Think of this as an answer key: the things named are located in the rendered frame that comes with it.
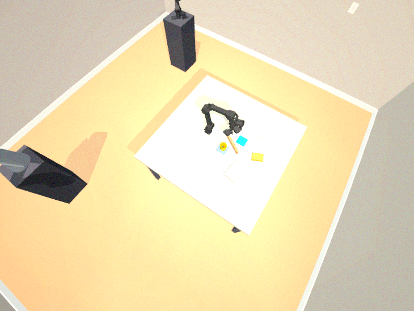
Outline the yellow rectangular block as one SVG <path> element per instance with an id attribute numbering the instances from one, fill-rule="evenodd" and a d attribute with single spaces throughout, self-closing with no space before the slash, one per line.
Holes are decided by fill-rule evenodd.
<path id="1" fill-rule="evenodd" d="M 264 160 L 264 154 L 259 154 L 259 153 L 252 153 L 252 161 L 260 161 L 263 162 Z"/>

